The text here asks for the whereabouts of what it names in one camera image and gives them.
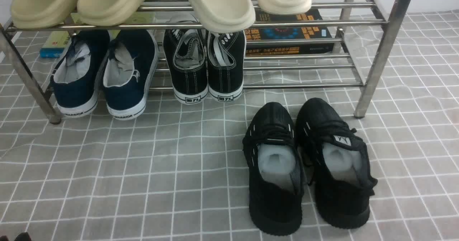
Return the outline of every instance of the navy blue canvas shoe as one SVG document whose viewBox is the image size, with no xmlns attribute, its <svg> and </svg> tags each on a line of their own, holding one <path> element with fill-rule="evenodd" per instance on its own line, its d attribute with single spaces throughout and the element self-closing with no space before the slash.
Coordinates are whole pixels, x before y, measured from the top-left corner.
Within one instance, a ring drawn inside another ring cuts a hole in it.
<svg viewBox="0 0 459 241">
<path fill-rule="evenodd" d="M 118 120 L 143 113 L 159 49 L 147 30 L 123 30 L 110 43 L 103 88 L 108 112 Z"/>
<path fill-rule="evenodd" d="M 51 75 L 57 107 L 66 117 L 83 117 L 97 106 L 109 43 L 106 30 L 82 31 L 72 37 Z"/>
</svg>

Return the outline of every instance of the rack leg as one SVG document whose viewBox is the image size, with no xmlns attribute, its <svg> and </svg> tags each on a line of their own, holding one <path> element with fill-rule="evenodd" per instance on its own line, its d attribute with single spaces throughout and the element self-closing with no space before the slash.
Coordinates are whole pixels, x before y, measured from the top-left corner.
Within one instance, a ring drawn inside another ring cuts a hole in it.
<svg viewBox="0 0 459 241">
<path fill-rule="evenodd" d="M 372 68 L 368 74 L 365 87 L 362 88 L 362 94 L 354 112 L 354 116 L 357 118 L 365 117 L 410 2 L 411 0 L 395 0 L 391 14 L 389 15 L 388 24 L 383 28 L 384 33 L 375 55 Z"/>
<path fill-rule="evenodd" d="M 18 76 L 24 82 L 25 87 L 36 100 L 43 113 L 46 117 L 48 117 L 49 122 L 52 124 L 59 124 L 61 122 L 61 114 L 53 108 L 49 99 L 46 99 L 44 96 L 40 85 L 33 77 L 33 74 L 29 70 L 27 64 L 24 62 L 13 42 L 8 37 L 8 34 L 5 32 L 2 25 L 0 25 L 0 50 L 3 51 L 5 56 L 10 59 L 14 70 L 18 73 Z"/>
<path fill-rule="evenodd" d="M 354 0 L 344 0 L 344 2 L 353 3 Z M 352 12 L 352 8 L 342 9 L 340 20 L 349 20 L 349 18 L 351 17 L 351 12 Z M 346 31 L 346 27 L 338 27 L 336 29 L 336 37 L 339 37 L 340 31 L 342 31 L 343 37 L 344 37 L 344 32 Z M 341 43 L 335 43 L 335 45 L 333 46 L 333 53 L 339 53 L 340 51 L 341 51 Z"/>
</svg>

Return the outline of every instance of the black knit sneaker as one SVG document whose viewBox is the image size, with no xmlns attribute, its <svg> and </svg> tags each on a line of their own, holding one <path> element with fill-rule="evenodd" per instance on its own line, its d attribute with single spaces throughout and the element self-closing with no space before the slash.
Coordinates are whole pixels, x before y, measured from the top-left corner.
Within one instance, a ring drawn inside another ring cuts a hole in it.
<svg viewBox="0 0 459 241">
<path fill-rule="evenodd" d="M 267 103 L 242 140 L 249 167 L 249 211 L 261 231 L 286 236 L 300 228 L 303 166 L 293 120 L 279 103 Z"/>
<path fill-rule="evenodd" d="M 297 142 L 303 161 L 314 166 L 317 210 L 337 228 L 359 228 L 368 221 L 369 197 L 378 182 L 370 175 L 367 146 L 355 132 L 322 99 L 308 100 L 298 113 Z"/>
</svg>

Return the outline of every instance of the printed logo on shoe heel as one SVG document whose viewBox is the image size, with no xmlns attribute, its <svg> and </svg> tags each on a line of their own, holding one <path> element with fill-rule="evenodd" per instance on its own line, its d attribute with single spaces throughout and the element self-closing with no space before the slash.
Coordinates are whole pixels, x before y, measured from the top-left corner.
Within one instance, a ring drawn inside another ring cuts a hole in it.
<svg viewBox="0 0 459 241">
<path fill-rule="evenodd" d="M 187 104 L 195 104 L 195 103 L 199 103 L 200 101 L 201 101 L 201 97 L 185 98 L 185 103 Z"/>
<path fill-rule="evenodd" d="M 222 96 L 218 96 L 218 100 L 219 102 L 231 102 L 234 100 L 234 97 L 231 96 L 231 97 L 222 97 Z"/>
</svg>

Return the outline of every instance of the shoe rack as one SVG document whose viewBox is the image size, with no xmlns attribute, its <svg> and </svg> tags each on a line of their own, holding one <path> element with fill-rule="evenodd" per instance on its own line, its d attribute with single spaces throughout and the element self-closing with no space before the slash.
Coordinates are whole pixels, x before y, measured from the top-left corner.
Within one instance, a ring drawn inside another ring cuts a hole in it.
<svg viewBox="0 0 459 241">
<path fill-rule="evenodd" d="M 182 5 L 169 5 L 171 2 L 186 2 L 187 0 L 146 0 L 144 5 L 141 5 L 138 11 L 192 11 L 190 4 Z M 257 56 L 246 57 L 246 61 L 282 61 L 282 60 L 313 60 L 313 59 L 331 59 L 331 58 L 345 58 L 347 63 L 332 64 L 332 65 L 313 65 L 313 66 L 258 66 L 247 67 L 245 71 L 277 71 L 277 70 L 324 70 L 324 69 L 348 69 L 353 72 L 355 79 L 353 81 L 337 81 L 337 82 L 317 82 L 317 83 L 304 83 L 304 84 L 247 84 L 244 89 L 313 89 L 313 88 L 360 88 L 361 96 L 354 116 L 362 118 L 365 116 L 369 104 L 372 100 L 374 91 L 381 78 L 385 64 L 392 50 L 400 26 L 402 25 L 403 18 L 406 14 L 411 0 L 395 0 L 390 14 L 386 14 L 381 10 L 378 0 L 364 0 L 355 2 L 355 0 L 321 0 L 317 3 L 313 0 L 313 9 L 341 9 L 340 19 L 335 20 L 309 20 L 303 22 L 257 22 L 253 25 L 256 28 L 276 28 L 276 27 L 337 27 L 336 36 L 328 39 L 307 39 L 307 40 L 274 40 L 274 41 L 248 41 L 247 45 L 263 45 L 266 43 L 275 42 L 277 45 L 291 45 L 293 42 L 301 42 L 304 44 L 315 43 L 334 43 L 334 49 L 331 53 L 324 53 L 319 55 L 276 55 L 276 56 Z M 352 8 L 368 8 L 374 14 L 374 19 L 352 20 L 350 14 Z M 368 77 L 364 82 L 359 68 L 354 63 L 353 55 L 349 52 L 344 39 L 346 27 L 354 27 L 359 25 L 377 25 L 381 26 L 383 35 L 380 45 L 377 49 L 372 67 L 369 71 Z M 95 27 L 92 25 L 77 25 L 73 22 L 64 22 L 62 25 L 55 27 L 35 29 L 27 31 L 69 31 L 70 33 L 76 30 L 93 30 L 93 29 L 107 29 L 107 30 L 128 30 L 128 29 L 189 29 L 189 28 L 203 28 L 200 24 L 172 24 L 172 23 L 154 23 L 154 24 L 136 24 L 136 25 L 117 25 L 113 27 Z M 52 95 L 52 88 L 42 88 L 33 74 L 28 68 L 27 64 L 21 58 L 18 50 L 11 41 L 16 32 L 26 31 L 15 27 L 12 22 L 8 22 L 5 26 L 0 25 L 0 50 L 11 61 L 13 68 L 16 70 L 18 76 L 22 79 L 30 94 L 34 97 L 41 110 L 49 118 L 49 122 L 59 124 L 61 121 L 61 114 L 57 111 L 51 103 L 49 98 Z M 160 63 L 165 63 L 165 59 L 160 59 Z M 160 68 L 156 71 L 169 72 L 166 68 Z M 151 91 L 165 91 L 172 90 L 170 87 L 151 87 Z"/>
</svg>

